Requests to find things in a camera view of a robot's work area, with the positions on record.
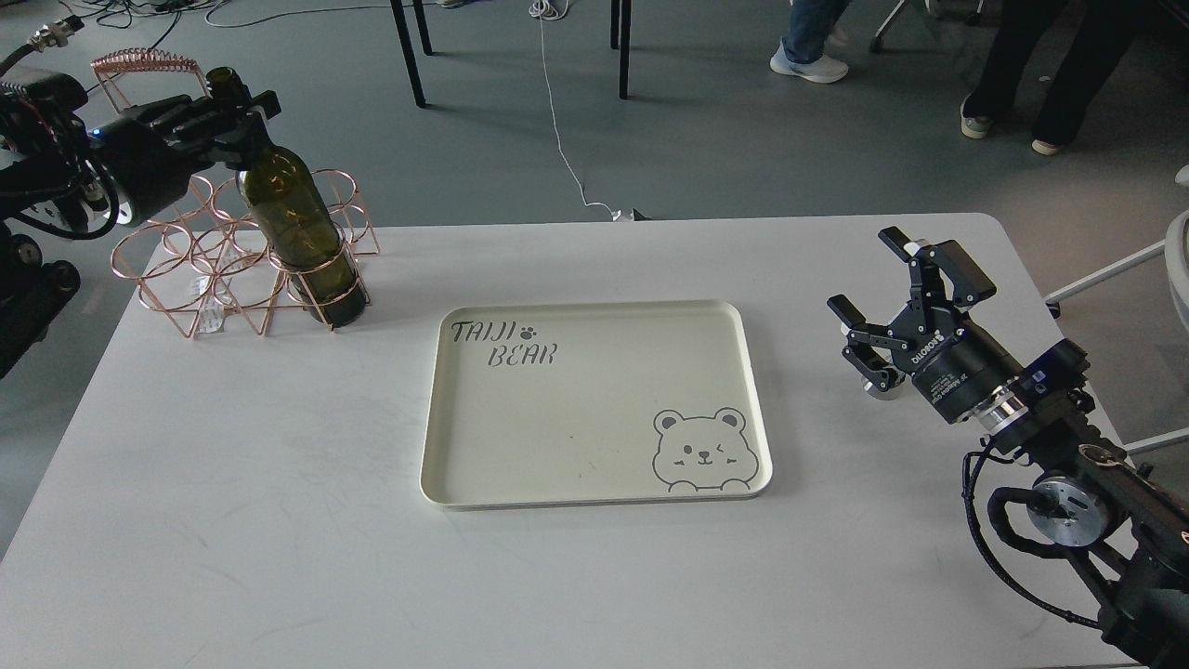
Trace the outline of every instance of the white cable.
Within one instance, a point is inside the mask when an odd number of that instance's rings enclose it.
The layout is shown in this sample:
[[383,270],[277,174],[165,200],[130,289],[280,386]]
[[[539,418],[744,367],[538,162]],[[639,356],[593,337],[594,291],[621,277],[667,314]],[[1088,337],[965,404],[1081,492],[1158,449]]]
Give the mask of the white cable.
[[558,10],[553,6],[556,0],[533,0],[533,4],[528,7],[528,15],[534,19],[541,19],[542,21],[560,21],[566,18],[570,13],[570,0],[566,0],[566,6],[562,10]]
[[599,206],[606,209],[606,213],[611,214],[611,217],[616,217],[616,212],[611,210],[611,207],[603,202],[589,202],[586,201],[586,187],[583,185],[581,179],[574,173],[574,168],[570,165],[570,158],[566,157],[566,152],[561,150],[561,131],[558,130],[558,112],[553,108],[553,86],[549,84],[549,67],[546,64],[545,59],[545,21],[558,20],[558,19],[546,19],[541,18],[541,70],[545,71],[545,88],[549,93],[549,115],[553,116],[553,134],[558,138],[558,152],[561,153],[561,160],[566,163],[566,169],[570,170],[570,176],[574,177],[574,183],[578,184],[578,195],[583,198],[583,204],[587,207]]

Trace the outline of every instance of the robotic arm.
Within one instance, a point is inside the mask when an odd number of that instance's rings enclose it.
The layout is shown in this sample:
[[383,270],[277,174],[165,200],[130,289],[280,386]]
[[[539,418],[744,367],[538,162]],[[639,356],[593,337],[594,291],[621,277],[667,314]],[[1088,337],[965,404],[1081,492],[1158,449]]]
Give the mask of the robotic arm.
[[[77,17],[44,26],[0,63],[0,378],[80,288],[74,265],[44,263],[37,242],[13,234],[7,220],[67,239],[139,225],[182,197],[193,173],[215,162],[238,169],[257,152],[256,126],[281,112],[273,91],[251,97],[233,77],[238,89],[224,101],[178,95],[87,130],[75,115],[87,102],[76,80],[15,65],[81,27]],[[90,228],[93,220],[102,222]]]
[[[883,326],[867,322],[845,295],[830,297],[847,336],[842,355],[867,380],[869,393],[886,398],[907,378],[948,423],[975,418],[987,430],[982,452],[967,456],[963,499],[971,536],[992,570],[1045,611],[1100,630],[1102,640],[1138,662],[1153,669],[1189,667],[1189,512],[1147,480],[1151,468],[1132,468],[1127,453],[1087,421],[1094,402],[1084,391],[1086,352],[1063,340],[1020,366],[970,318],[970,307],[994,295],[995,285],[957,241],[911,240],[895,227],[879,236],[907,263],[910,298]],[[988,501],[990,524],[1012,549],[1065,561],[1100,605],[1094,620],[1028,593],[982,537],[974,513],[979,473],[988,460],[1024,456],[1042,474],[1030,490],[996,490]],[[1051,543],[1017,534],[1009,504],[1024,505]],[[1127,520],[1138,542],[1130,558],[1107,543]],[[1103,575],[1092,555],[1114,574]]]

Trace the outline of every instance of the leg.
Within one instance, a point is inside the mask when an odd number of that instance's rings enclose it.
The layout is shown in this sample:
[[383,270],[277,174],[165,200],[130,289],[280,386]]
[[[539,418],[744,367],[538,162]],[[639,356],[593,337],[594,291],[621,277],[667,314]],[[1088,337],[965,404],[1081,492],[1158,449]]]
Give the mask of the leg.
[[977,88],[967,97],[964,116],[995,118],[1015,102],[1024,67],[1040,36],[1068,0],[1004,0],[1004,18],[987,55]]
[[619,48],[619,1],[611,0],[611,49]]
[[433,56],[434,48],[429,44],[429,27],[426,25],[426,8],[421,6],[421,0],[413,4],[413,15],[417,19],[417,33],[421,36],[421,50],[427,56]]
[[631,51],[631,0],[619,0],[619,99],[628,99],[628,53]]
[[781,39],[785,56],[794,63],[822,57],[825,38],[850,0],[797,0],[788,12],[788,32]]
[[1131,46],[1144,5],[1141,0],[1086,2],[1082,25],[1032,126],[1034,138],[1058,145],[1074,140],[1090,100]]
[[419,107],[424,107],[426,94],[421,90],[421,75],[417,74],[417,57],[413,53],[413,40],[409,39],[409,24],[404,20],[404,8],[401,6],[401,0],[392,0],[392,18],[396,19],[396,33],[401,38],[404,67],[409,70],[409,84],[413,86],[413,99]]

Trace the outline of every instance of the wire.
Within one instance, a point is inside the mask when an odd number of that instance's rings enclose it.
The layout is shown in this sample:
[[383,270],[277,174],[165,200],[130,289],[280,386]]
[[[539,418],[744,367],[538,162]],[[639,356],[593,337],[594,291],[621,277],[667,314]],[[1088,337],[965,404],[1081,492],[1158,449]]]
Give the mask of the wire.
[[103,194],[107,195],[107,206],[108,206],[107,220],[103,221],[102,226],[87,232],[75,232],[73,229],[63,229],[56,225],[37,220],[33,216],[19,212],[12,214],[12,217],[24,222],[25,225],[34,229],[40,229],[46,234],[62,236],[63,239],[73,239],[76,241],[97,239],[103,234],[107,234],[108,232],[112,231],[113,227],[115,227],[115,221],[119,219],[120,215],[119,193],[115,189],[115,182],[112,181],[112,177],[107,173],[107,171],[105,171],[101,168],[95,168],[95,175],[99,176],[99,181],[103,187]]
[[574,168],[570,164],[570,158],[566,157],[566,152],[561,147],[561,131],[558,130],[558,112],[553,106],[553,86],[549,83],[549,65],[547,64],[545,57],[545,21],[547,20],[558,20],[558,19],[541,18],[541,70],[545,72],[545,88],[549,93],[549,115],[553,116],[553,134],[554,137],[558,138],[558,153],[561,154],[561,160],[566,163],[566,169],[570,170],[570,176],[572,176],[574,178],[574,183],[578,184],[578,195],[581,196],[583,204],[587,207],[593,207],[593,206],[603,207],[604,209],[606,209],[606,213],[610,214],[611,217],[614,219],[615,212],[611,210],[611,207],[606,206],[603,202],[589,202],[586,200],[586,187],[583,185],[581,179],[579,179],[578,175],[574,173]]
[[[390,10],[392,7],[391,4],[388,4],[388,5],[354,5],[352,7],[322,7],[322,8],[316,8],[316,10],[294,10],[291,12],[281,12],[281,13],[277,13],[277,14],[271,14],[271,15],[268,15],[268,17],[264,17],[264,18],[259,18],[259,19],[246,21],[246,23],[241,23],[241,24],[216,24],[216,23],[214,23],[214,21],[210,20],[210,17],[213,17],[214,13],[218,12],[219,10],[226,7],[227,5],[231,5],[232,0],[214,0],[214,1],[215,1],[215,6],[212,7],[206,13],[205,17],[202,17],[202,20],[206,21],[206,24],[209,25],[209,26],[212,26],[212,27],[247,27],[247,26],[251,26],[251,25],[259,25],[259,24],[263,24],[263,23],[266,23],[266,21],[271,21],[271,20],[275,20],[275,19],[281,19],[281,18],[284,18],[284,17],[296,17],[296,15],[300,15],[300,14],[321,14],[321,13],[326,13],[326,12],[351,12],[351,11],[356,11],[356,10]],[[424,5],[435,5],[436,2],[427,2],[427,1],[422,0],[422,1],[416,2],[416,4],[420,4],[420,5],[424,6]],[[411,7],[414,4],[408,4],[408,5],[403,5],[402,4],[401,6],[402,7]]]
[[27,43],[13,49],[12,53],[8,53],[4,61],[0,61],[0,76],[4,76],[6,71],[11,70],[12,67],[17,64],[17,61],[32,53],[33,51],[36,51],[33,45]]
[[[1031,601],[1038,607],[1048,611],[1049,613],[1052,613],[1058,618],[1063,618],[1067,623],[1082,625],[1084,627],[1090,627],[1092,630],[1101,630],[1102,627],[1101,625],[1099,625],[1096,620],[1092,620],[1083,616],[1078,616],[1071,611],[1067,611],[1064,608],[1053,606],[1044,601],[1043,599],[1038,598],[1037,595],[1032,594],[1027,588],[1021,586],[1019,581],[1013,579],[1012,575],[1007,573],[1007,569],[1004,568],[1004,564],[999,562],[999,558],[995,557],[995,554],[990,551],[990,547],[987,544],[987,539],[982,536],[982,526],[979,524],[979,517],[975,515],[974,490],[975,486],[979,485],[979,474],[982,472],[982,466],[988,460],[1005,465],[1015,462],[1014,460],[1006,460],[992,455],[990,450],[993,448],[994,448],[994,442],[988,440],[982,452],[968,453],[965,457],[962,459],[962,503],[963,506],[965,506],[967,526],[970,529],[970,537],[974,538],[974,545],[975,548],[979,549],[979,555],[981,555],[983,561],[987,562],[987,566],[990,567],[992,573],[995,574],[995,576],[999,576],[999,580],[1006,583],[1007,587],[1015,591],[1018,595]],[[977,459],[977,462],[975,462],[974,466],[974,471],[970,469],[970,461],[973,459]]]
[[164,42],[166,37],[169,37],[169,33],[174,32],[174,27],[177,26],[177,21],[180,20],[182,20],[182,12],[174,12],[174,23],[169,24],[169,27],[165,29],[165,32],[161,33],[161,37],[157,38],[157,42],[153,42],[152,45],[149,46],[149,49],[152,50],[156,49],[157,46],[161,46],[161,43]]
[[570,13],[570,0],[566,0],[566,6],[560,11],[553,6],[554,1],[533,0],[533,4],[528,7],[528,15],[542,21],[560,21]]

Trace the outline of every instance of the bear face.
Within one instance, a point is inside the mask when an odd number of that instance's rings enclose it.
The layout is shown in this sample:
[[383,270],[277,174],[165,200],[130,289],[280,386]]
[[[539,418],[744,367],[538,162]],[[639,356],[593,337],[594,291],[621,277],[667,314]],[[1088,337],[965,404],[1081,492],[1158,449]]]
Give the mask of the bear face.
[[685,418],[665,410],[653,419],[661,436],[653,456],[653,472],[672,492],[679,484],[694,490],[723,490],[748,481],[760,471],[760,459],[743,437],[747,422],[737,410],[723,408],[713,417]]

